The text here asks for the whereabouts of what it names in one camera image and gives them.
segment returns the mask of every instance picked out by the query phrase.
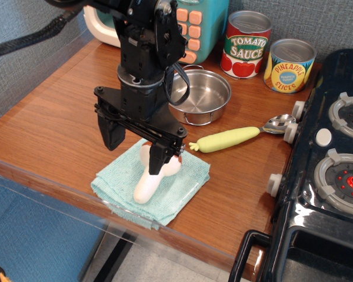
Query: blue carpet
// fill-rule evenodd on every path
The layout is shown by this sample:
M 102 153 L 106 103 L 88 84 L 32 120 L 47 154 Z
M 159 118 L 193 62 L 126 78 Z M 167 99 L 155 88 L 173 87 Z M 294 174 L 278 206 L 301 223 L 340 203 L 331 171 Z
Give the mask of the blue carpet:
M 0 179 L 0 266 L 14 282 L 79 281 L 102 231 L 24 196 L 31 193 Z M 102 222 L 80 209 L 42 197 L 58 210 L 80 214 L 87 222 Z

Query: tomato sauce can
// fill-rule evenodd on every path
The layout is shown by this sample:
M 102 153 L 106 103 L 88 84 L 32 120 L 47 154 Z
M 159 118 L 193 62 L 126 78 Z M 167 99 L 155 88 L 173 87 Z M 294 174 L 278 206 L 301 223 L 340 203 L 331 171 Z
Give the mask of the tomato sauce can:
M 307 41 L 280 39 L 271 45 L 265 84 L 277 92 L 295 93 L 305 87 L 317 51 Z
M 221 68 L 235 78 L 251 78 L 259 73 L 272 21 L 254 11 L 236 11 L 228 18 Z

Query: stainless steel pot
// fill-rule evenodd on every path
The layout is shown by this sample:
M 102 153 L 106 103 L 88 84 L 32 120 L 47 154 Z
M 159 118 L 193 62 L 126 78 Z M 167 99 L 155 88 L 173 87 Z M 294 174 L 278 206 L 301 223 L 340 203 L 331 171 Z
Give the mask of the stainless steel pot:
M 169 104 L 171 113 L 180 122 L 197 126 L 208 125 L 220 118 L 231 97 L 230 84 L 217 73 L 203 68 L 188 69 L 185 72 L 190 82 L 189 97 L 179 106 Z M 186 89 L 186 83 L 176 74 L 171 92 L 172 100 L 179 100 Z

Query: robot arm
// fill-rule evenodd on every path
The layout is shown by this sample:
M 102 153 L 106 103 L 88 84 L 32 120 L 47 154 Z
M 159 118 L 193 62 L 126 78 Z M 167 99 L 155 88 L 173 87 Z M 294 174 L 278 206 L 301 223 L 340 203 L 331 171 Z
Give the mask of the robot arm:
M 114 17 L 121 42 L 121 88 L 95 88 L 99 128 L 109 150 L 125 139 L 125 129 L 150 141 L 149 173 L 158 174 L 183 152 L 187 135 L 168 109 L 169 102 L 180 104 L 189 94 L 188 78 L 177 63 L 187 44 L 176 20 L 177 0 L 46 1 L 67 10 L 90 5 Z M 175 70 L 188 85 L 177 102 L 170 97 Z

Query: gray fabric wall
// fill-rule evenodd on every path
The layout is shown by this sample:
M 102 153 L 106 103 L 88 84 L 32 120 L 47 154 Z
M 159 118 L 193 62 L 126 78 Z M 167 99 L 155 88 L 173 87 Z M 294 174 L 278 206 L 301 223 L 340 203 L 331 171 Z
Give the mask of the gray fabric wall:
M 44 0 L 0 0 L 0 43 L 36 32 L 62 12 Z M 0 57 L 0 117 L 91 39 L 80 13 L 56 37 Z
M 270 44 L 281 38 L 313 43 L 317 62 L 335 50 L 353 48 L 353 0 L 230 1 L 229 13 L 242 9 L 262 12 L 272 19 Z

